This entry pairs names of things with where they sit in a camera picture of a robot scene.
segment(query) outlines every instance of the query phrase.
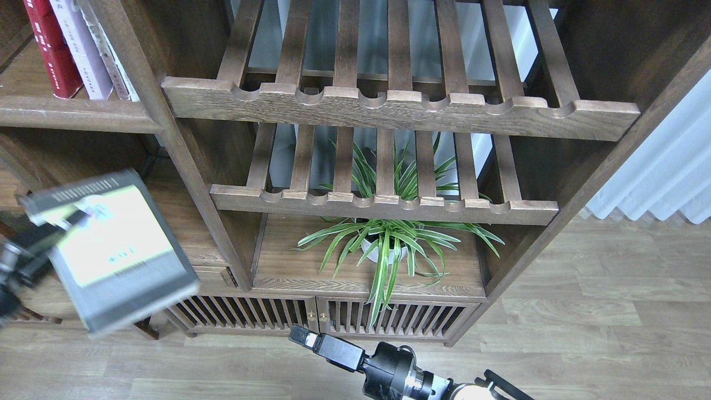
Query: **wooden cabinet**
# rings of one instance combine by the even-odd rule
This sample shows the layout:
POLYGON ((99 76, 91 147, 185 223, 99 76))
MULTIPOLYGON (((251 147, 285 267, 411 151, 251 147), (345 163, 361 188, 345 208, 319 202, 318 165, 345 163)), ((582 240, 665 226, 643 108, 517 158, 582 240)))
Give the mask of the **wooden cabinet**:
MULTIPOLYGON (((34 43, 12 41, 16 48, 2 52, 14 56, 0 74, 0 157, 30 190, 153 166, 149 190, 203 279, 198 296, 171 308, 188 332, 262 334, 298 323, 454 344, 711 66, 708 2, 465 1, 481 4, 496 76, 486 82, 466 79, 452 0, 433 7, 440 78, 408 78, 404 1, 387 2, 386 75, 358 74, 357 1, 341 0, 332 71, 303 69, 307 0, 292 0, 274 70, 249 67, 261 0, 242 0, 231 25, 221 0, 82 2, 94 8, 141 101, 92 102, 83 91, 56 99, 34 43), (503 6, 525 7, 539 48, 523 82, 503 6), (559 8, 555 21, 549 6, 559 8), (304 133, 284 188, 268 175, 279 123, 304 133), (338 131, 329 193, 309 190, 317 125, 338 131), (402 201, 386 184, 359 198, 349 168, 356 127, 378 131, 381 154, 392 151, 394 129, 416 138, 455 131, 460 196, 437 196, 432 153, 417 140, 420 197, 402 201), (473 131, 493 134, 487 160, 465 150, 473 131), (475 162, 485 164, 479 177, 475 162), (329 270, 318 274, 323 252, 289 250, 329 214, 490 223, 507 244, 496 257, 462 238, 448 255, 450 275, 432 287, 402 276, 392 309, 367 330, 360 318, 369 267, 346 265, 332 279, 329 270)), ((5 36, 21 31, 22 15, 0 18, 14 30, 5 36)), ((388 171, 392 158, 379 159, 381 182, 388 171)))

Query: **laminate floor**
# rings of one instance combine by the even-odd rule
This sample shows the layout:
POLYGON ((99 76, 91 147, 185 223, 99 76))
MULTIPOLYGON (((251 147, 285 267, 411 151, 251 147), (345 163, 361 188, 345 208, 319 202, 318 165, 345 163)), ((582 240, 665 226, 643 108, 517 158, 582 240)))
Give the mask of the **laminate floor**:
MULTIPOLYGON (((410 344, 423 369, 492 369, 536 399, 711 399, 710 260, 709 222, 576 218, 455 347, 410 344)), ((364 399, 362 385, 283 337, 0 331, 4 400, 364 399)))

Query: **red book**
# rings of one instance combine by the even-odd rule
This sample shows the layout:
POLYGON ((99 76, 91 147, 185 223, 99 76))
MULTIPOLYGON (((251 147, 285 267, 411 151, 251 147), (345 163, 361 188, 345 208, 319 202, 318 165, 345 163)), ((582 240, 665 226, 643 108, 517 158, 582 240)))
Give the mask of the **red book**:
POLYGON ((68 99, 82 87, 82 78, 64 43, 62 30, 49 0, 23 0, 27 16, 40 46, 47 74, 58 98, 68 99))

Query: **book spine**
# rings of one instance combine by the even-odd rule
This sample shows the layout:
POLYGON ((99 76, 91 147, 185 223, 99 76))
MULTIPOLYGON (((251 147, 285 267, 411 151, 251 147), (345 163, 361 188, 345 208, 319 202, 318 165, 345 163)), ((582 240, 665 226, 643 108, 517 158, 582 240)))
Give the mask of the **book spine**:
POLYGON ((49 0, 24 0, 24 4, 54 94, 58 98, 71 98, 82 87, 82 78, 64 43, 49 0))
POLYGON ((113 83, 75 0, 50 0, 91 100, 106 100, 113 83))
POLYGON ((96 43, 96 47, 99 49, 101 60, 104 62, 106 71, 109 73, 111 82, 114 84, 116 94, 121 100, 130 100, 131 95, 126 88, 124 79, 119 72, 118 66, 116 65, 116 60, 111 52, 109 39, 106 37, 106 33, 104 33, 101 25, 99 25, 96 14, 94 14, 94 10, 91 9, 91 6, 88 3, 80 5, 80 8, 82 15, 84 16, 84 21, 86 21, 86 24, 89 27, 89 32, 94 39, 94 43, 96 43))

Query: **cabinet door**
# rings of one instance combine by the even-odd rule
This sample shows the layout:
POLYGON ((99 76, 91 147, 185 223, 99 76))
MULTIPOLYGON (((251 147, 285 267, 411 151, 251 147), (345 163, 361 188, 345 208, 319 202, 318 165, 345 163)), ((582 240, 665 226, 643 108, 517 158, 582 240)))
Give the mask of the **cabinet door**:
POLYGON ((316 298, 319 329, 342 337, 408 337, 446 340, 461 327, 478 303, 442 303, 402 301, 378 315, 370 327, 370 305, 364 300, 316 298))
POLYGON ((169 307, 169 313, 186 333, 288 335, 294 325, 319 328, 313 297, 196 295, 169 307))

